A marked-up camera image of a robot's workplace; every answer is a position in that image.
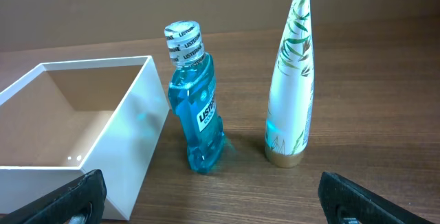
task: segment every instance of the open box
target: open box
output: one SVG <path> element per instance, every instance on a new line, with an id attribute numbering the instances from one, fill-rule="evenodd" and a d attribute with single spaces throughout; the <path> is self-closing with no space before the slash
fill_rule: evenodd
<path id="1" fill-rule="evenodd" d="M 37 65 L 0 93 L 0 213 L 101 169 L 129 220 L 168 111 L 150 56 Z"/>

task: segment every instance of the background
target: background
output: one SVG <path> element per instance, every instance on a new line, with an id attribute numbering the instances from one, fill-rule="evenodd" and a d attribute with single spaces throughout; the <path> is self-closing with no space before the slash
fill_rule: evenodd
<path id="1" fill-rule="evenodd" d="M 173 21 L 204 34 L 283 29 L 292 0 L 0 0 L 0 52 L 163 37 Z M 314 25 L 440 14 L 438 0 L 311 0 Z"/>

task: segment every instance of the wood grain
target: wood grain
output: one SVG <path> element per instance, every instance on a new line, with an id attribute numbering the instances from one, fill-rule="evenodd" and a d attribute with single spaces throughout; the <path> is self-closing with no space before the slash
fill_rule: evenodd
<path id="1" fill-rule="evenodd" d="M 130 223 L 325 223 L 322 171 L 337 172 L 440 223 L 440 19 L 313 28 L 311 137 L 292 169 L 264 157 L 270 80 L 280 30 L 205 34 L 214 56 L 227 147 L 198 175 L 170 113 Z M 44 61 L 152 54 L 173 72 L 164 39 L 0 54 L 0 89 Z"/>

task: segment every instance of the blue bottle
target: blue bottle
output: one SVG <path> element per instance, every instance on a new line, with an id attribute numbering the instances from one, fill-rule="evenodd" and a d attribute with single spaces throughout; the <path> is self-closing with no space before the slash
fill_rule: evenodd
<path id="1" fill-rule="evenodd" d="M 176 66 L 168 99 L 185 133 L 190 167 L 205 174 L 220 158 L 225 137 L 215 102 L 212 56 L 205 52 L 195 21 L 175 22 L 164 33 L 171 62 Z"/>

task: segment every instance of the bottle cap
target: bottle cap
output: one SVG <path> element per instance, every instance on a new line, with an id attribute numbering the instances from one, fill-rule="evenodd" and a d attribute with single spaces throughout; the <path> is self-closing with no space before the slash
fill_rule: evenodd
<path id="1" fill-rule="evenodd" d="M 174 65 L 191 65 L 205 54 L 200 25 L 195 21 L 174 22 L 164 30 Z"/>

